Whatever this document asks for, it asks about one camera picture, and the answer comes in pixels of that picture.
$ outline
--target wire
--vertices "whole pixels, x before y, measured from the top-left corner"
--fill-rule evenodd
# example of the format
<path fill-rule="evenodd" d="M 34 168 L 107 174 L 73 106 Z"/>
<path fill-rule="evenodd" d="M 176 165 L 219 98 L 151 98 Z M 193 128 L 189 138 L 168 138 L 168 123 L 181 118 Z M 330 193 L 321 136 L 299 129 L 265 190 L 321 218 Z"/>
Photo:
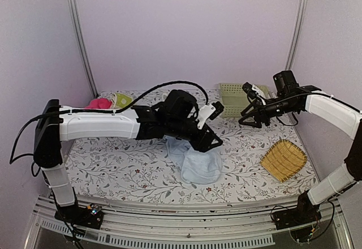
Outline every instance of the wire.
<path fill-rule="evenodd" d="M 333 207 L 332 217 L 331 217 L 331 219 L 329 220 L 326 228 L 324 228 L 324 230 L 322 231 L 322 233 L 313 238 L 313 233 L 315 232 L 315 231 L 313 231 L 313 232 L 311 232 L 311 234 L 310 234 L 310 235 L 312 236 L 311 239 L 308 239 L 310 235 L 305 236 L 305 237 L 298 238 L 297 236 L 293 237 L 293 236 L 291 235 L 290 231 L 289 231 L 290 236 L 292 237 L 293 240 L 295 240 L 295 241 L 297 241 L 297 239 L 302 240 L 301 242 L 297 241 L 299 244 L 309 243 L 309 242 L 311 242 L 311 241 L 314 241 L 314 240 L 318 239 L 318 238 L 321 237 L 324 233 L 327 232 L 327 230 L 329 229 L 330 225 L 331 225 L 332 222 L 333 222 L 334 212 L 335 212 L 335 205 L 333 204 L 333 202 L 331 202 L 331 199 L 332 199 L 332 198 L 333 198 L 333 196 L 330 197 L 330 198 L 328 198 L 328 200 L 327 200 L 327 202 L 330 203 L 330 204 L 332 205 L 332 207 Z M 316 223 L 316 225 L 313 227 L 313 229 L 315 229 L 315 230 L 317 229 L 317 226 L 320 224 L 320 221 L 318 220 L 318 217 L 316 217 L 316 219 L 317 219 L 317 223 Z"/>
<path fill-rule="evenodd" d="M 295 117 L 294 112 L 292 112 L 292 116 L 293 116 L 293 119 L 295 120 L 295 123 L 294 123 L 294 124 L 286 124 L 286 123 L 283 123 L 283 121 L 280 120 L 278 116 L 276 116 L 276 118 L 277 118 L 278 122 L 281 123 L 281 124 L 284 125 L 284 126 L 296 126 L 296 125 L 299 123 L 299 121 L 298 121 L 298 119 Z"/>
<path fill-rule="evenodd" d="M 22 157 L 27 157 L 27 156 L 33 156 L 33 154 L 31 154 L 31 153 L 21 154 L 20 156 L 17 156 L 17 157 L 15 157 L 15 158 L 13 158 L 12 161 L 10 161 L 10 165 L 11 165 L 12 163 L 14 163 L 14 161 L 16 161 L 16 160 L 18 160 L 18 159 L 20 159 L 20 158 L 22 158 Z"/>
<path fill-rule="evenodd" d="M 284 206 L 282 206 L 282 205 L 275 205 L 275 206 L 271 209 L 271 211 L 270 211 L 270 219 L 271 219 L 273 222 L 275 222 L 275 219 L 273 218 L 272 213 L 273 213 L 273 211 L 275 210 L 276 207 L 280 207 L 280 208 L 284 208 L 284 209 L 290 210 L 289 208 L 284 207 Z"/>
<path fill-rule="evenodd" d="M 57 200 L 55 198 L 55 195 L 54 195 L 54 192 L 51 191 L 51 195 L 53 196 L 54 198 L 54 202 L 55 202 L 55 206 L 58 207 L 58 204 L 57 204 Z M 74 226 L 73 226 L 73 229 L 71 229 L 71 227 L 69 226 L 69 224 L 66 222 L 66 220 L 64 219 L 62 213 L 58 210 L 58 214 L 59 216 L 61 217 L 62 221 L 64 222 L 64 224 L 66 225 L 66 227 L 68 228 L 68 230 L 70 231 L 70 233 L 72 234 L 72 237 L 73 237 L 73 243 L 74 245 L 77 247 L 77 249 L 84 249 L 84 247 L 80 244 L 78 238 L 76 237 L 76 232 L 79 232 L 78 229 L 76 229 Z"/>
<path fill-rule="evenodd" d="M 130 104 L 128 104 L 123 109 L 118 109 L 118 110 L 115 110 L 115 111 L 113 111 L 113 110 L 98 110 L 98 109 L 74 109 L 74 110 L 72 110 L 72 112 L 73 113 L 95 112 L 95 113 L 105 113 L 105 114 L 122 113 L 125 110 L 129 109 L 130 107 L 134 106 L 134 104 L 136 104 L 138 101 L 140 101 L 142 98 L 144 98 L 149 93 L 155 91 L 156 89 L 162 88 L 162 87 L 165 87 L 165 86 L 168 86 L 168 85 L 174 85 L 174 84 L 186 84 L 186 85 L 192 85 L 192 86 L 197 87 L 204 94 L 205 103 L 207 104 L 209 102 L 209 96 L 208 96 L 208 94 L 206 93 L 206 91 L 205 91 L 205 89 L 203 87 L 201 87 L 200 85 L 198 85 L 198 84 L 196 84 L 194 82 L 191 82 L 191 81 L 177 80 L 177 81 L 170 81 L 170 82 L 162 83 L 160 85 L 157 85 L 157 86 L 149 89 L 148 91 L 142 93 L 139 97 L 134 99 Z M 9 162 L 10 165 L 13 164 L 14 161 L 16 161 L 17 159 L 25 156 L 25 154 L 24 154 L 24 155 L 21 155 L 19 157 L 14 158 L 16 146 L 17 146 L 19 138 L 20 138 L 21 134 L 23 133 L 23 131 L 25 130 L 25 128 L 27 128 L 32 122 L 38 121 L 40 119 L 55 117 L 55 116 L 59 116 L 59 115 L 62 115 L 62 114 L 68 114 L 70 112 L 71 112 L 71 110 L 61 110 L 61 111 L 48 112 L 48 113 L 45 113 L 45 114 L 40 114 L 38 116 L 35 116 L 34 118 L 31 118 L 28 122 L 26 122 L 26 124 L 23 125 L 23 127 L 20 129 L 19 133 L 17 134 L 17 136 L 15 138 L 15 141 L 14 141 L 14 144 L 12 146 L 10 162 Z"/>
<path fill-rule="evenodd" d="M 332 100 L 334 100 L 334 101 L 337 101 L 337 102 L 339 102 L 339 103 L 341 103 L 341 104 L 343 104 L 343 105 L 345 105 L 345 106 L 348 106 L 349 108 L 355 110 L 355 111 L 358 112 L 358 113 L 361 112 L 359 109 L 355 108 L 354 106 L 351 106 L 350 104 L 347 104 L 347 103 L 345 103 L 345 102 L 343 102 L 343 101 L 341 101 L 341 100 L 339 100 L 339 99 L 337 99 L 337 98 L 334 98 L 334 97 L 332 97 L 331 95 L 327 95 L 327 94 L 325 94 L 325 93 L 320 93 L 320 92 L 299 93 L 298 95 L 293 95 L 293 96 L 290 96 L 290 97 L 281 99 L 281 100 L 279 100 L 279 101 L 277 101 L 277 102 L 270 103 L 270 104 L 268 104 L 268 106 L 277 105 L 277 104 L 280 103 L 280 102 L 285 102 L 285 101 L 288 101 L 288 100 L 293 99 L 293 98 L 296 98 L 296 97 L 303 97 L 303 96 L 308 96 L 308 95 L 320 95 L 320 96 L 324 96 L 324 97 L 330 98 L 330 99 L 332 99 Z"/>
<path fill-rule="evenodd" d="M 331 200 L 330 200 L 330 199 L 331 199 L 331 198 L 329 198 L 329 199 L 327 200 L 327 202 L 328 202 L 328 203 L 330 203 L 330 204 L 332 205 L 332 207 L 333 207 L 332 217 L 330 218 L 330 221 L 329 221 L 329 223 L 328 223 L 327 227 L 326 227 L 326 228 L 324 228 L 324 230 L 322 231 L 322 233 L 321 233 L 321 234 L 319 234 L 318 236 L 316 236 L 316 237 L 314 237 L 314 238 L 310 239 L 309 241 L 314 241 L 314 240 L 318 239 L 320 236 L 322 236 L 324 233 L 326 233 L 326 232 L 327 232 L 328 228 L 329 228 L 329 227 L 330 227 L 330 225 L 332 224 L 332 222 L 333 222 L 333 218 L 334 218 L 335 206 L 334 206 L 333 202 L 331 202 Z"/>
<path fill-rule="evenodd" d="M 40 173 L 40 167 L 38 168 L 36 173 L 34 173 L 34 164 L 35 164 L 35 161 L 33 161 L 32 166 L 30 167 L 30 169 L 31 169 L 31 172 L 32 172 L 32 176 L 37 177 L 39 175 L 39 173 Z"/>

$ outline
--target metal bar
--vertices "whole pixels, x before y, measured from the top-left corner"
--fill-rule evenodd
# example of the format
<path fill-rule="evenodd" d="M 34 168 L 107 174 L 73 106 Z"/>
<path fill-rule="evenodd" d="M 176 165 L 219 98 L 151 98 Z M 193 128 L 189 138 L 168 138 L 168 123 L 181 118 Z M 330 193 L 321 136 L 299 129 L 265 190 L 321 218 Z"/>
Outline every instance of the metal bar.
<path fill-rule="evenodd" d="M 52 202 L 52 199 L 39 197 L 35 209 L 40 217 L 56 222 L 53 218 L 55 205 Z M 338 202 L 336 200 L 333 202 L 336 206 L 336 215 L 341 214 L 342 210 Z M 271 209 L 272 206 L 243 208 L 242 213 L 239 214 L 228 213 L 218 216 L 213 213 L 212 217 L 201 214 L 197 217 L 190 217 L 185 212 L 183 216 L 179 217 L 176 214 L 169 216 L 154 214 L 150 216 L 144 211 L 129 213 L 123 208 L 115 208 L 114 210 L 104 208 L 105 220 L 101 230 L 89 229 L 89 231 L 94 232 L 95 237 L 108 234 L 153 241 L 178 242 L 188 242 L 188 235 L 190 233 L 193 241 L 208 242 L 228 241 L 236 238 L 250 238 L 289 231 L 289 229 L 275 229 L 275 224 L 270 218 Z M 328 221 L 331 218 L 332 208 L 329 203 L 323 203 L 320 211 L 322 213 L 322 221 Z M 142 223 L 142 218 L 148 221 L 148 223 Z M 310 224 L 293 227 L 291 230 L 308 225 Z"/>
<path fill-rule="evenodd" d="M 98 91 L 96 88 L 96 83 L 94 81 L 94 77 L 92 74 L 91 66 L 89 64 L 89 59 L 87 55 L 87 50 L 85 48 L 85 43 L 83 40 L 83 34 L 80 27 L 80 20 L 79 20 L 79 13 L 77 9 L 77 3 L 76 0 L 68 0 L 70 14 L 72 17 L 72 22 L 74 26 L 74 32 L 77 38 L 77 43 L 80 51 L 80 55 L 83 62 L 83 67 L 85 71 L 85 75 L 87 76 L 88 84 L 90 87 L 90 90 L 92 91 L 92 95 L 94 98 L 98 96 Z"/>
<path fill-rule="evenodd" d="M 24 249 L 34 249 L 36 245 L 36 240 L 40 231 L 40 222 L 42 218 L 32 214 L 30 217 L 30 221 L 27 226 L 28 235 L 25 239 Z"/>
<path fill-rule="evenodd" d="M 352 237 L 347 226 L 347 221 L 343 214 L 336 214 L 334 216 L 334 227 L 337 232 L 339 244 L 341 248 L 354 249 Z"/>
<path fill-rule="evenodd" d="M 291 70 L 292 66 L 293 66 L 293 62 L 294 62 L 294 58 L 295 58 L 295 54 L 296 54 L 296 50 L 297 50 L 297 46 L 298 46 L 299 36 L 300 36 L 300 32 L 301 32 L 301 26 L 303 24 L 305 9 L 307 8 L 307 2 L 308 2 L 308 0 L 299 0 L 298 14 L 297 14 L 296 22 L 295 22 L 293 38 L 292 38 L 292 42 L 290 45 L 285 70 Z"/>

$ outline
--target pink cloth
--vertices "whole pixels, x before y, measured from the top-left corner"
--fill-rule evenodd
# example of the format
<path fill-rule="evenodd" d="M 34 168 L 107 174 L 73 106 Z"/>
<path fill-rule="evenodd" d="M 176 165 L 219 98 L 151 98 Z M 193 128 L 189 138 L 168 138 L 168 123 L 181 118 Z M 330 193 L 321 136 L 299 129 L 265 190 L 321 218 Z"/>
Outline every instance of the pink cloth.
<path fill-rule="evenodd" d="M 86 109 L 109 109 L 112 105 L 112 102 L 106 98 L 98 98 L 92 100 Z"/>

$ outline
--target floral tablecloth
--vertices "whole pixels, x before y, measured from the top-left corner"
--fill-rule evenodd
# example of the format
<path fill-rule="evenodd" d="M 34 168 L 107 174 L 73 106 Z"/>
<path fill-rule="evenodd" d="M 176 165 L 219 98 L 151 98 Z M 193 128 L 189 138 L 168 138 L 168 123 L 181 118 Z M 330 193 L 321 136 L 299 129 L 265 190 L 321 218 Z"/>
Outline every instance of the floral tablecloth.
<path fill-rule="evenodd" d="M 149 94 L 140 104 L 161 101 L 166 90 Z M 191 92 L 199 102 L 199 91 Z M 123 92 L 133 98 L 142 91 Z M 109 98 L 110 92 L 102 97 Z M 208 91 L 211 101 L 218 91 Z M 272 119 L 261 129 L 240 126 L 235 118 L 218 117 L 209 126 L 224 141 L 219 149 L 223 163 L 220 179 L 209 185 L 187 184 L 167 157 L 164 140 L 86 138 L 75 141 L 66 168 L 75 191 L 108 199 L 167 204 L 232 203 L 300 194 L 316 182 L 309 161 L 290 180 L 280 183 L 260 164 L 261 158 L 279 139 L 288 139 L 304 149 L 293 127 Z"/>

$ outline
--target light green tray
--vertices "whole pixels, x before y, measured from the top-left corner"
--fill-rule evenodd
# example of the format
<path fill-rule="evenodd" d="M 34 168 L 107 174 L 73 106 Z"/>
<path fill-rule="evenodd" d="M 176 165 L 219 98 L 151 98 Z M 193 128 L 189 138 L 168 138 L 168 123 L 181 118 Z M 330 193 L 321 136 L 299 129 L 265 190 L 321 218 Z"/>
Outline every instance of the light green tray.
<path fill-rule="evenodd" d="M 248 105 L 247 94 L 242 89 L 243 84 L 220 83 L 220 102 L 225 107 L 222 112 L 224 118 L 240 118 L 242 112 Z M 269 89 L 264 85 L 257 85 L 268 97 Z"/>

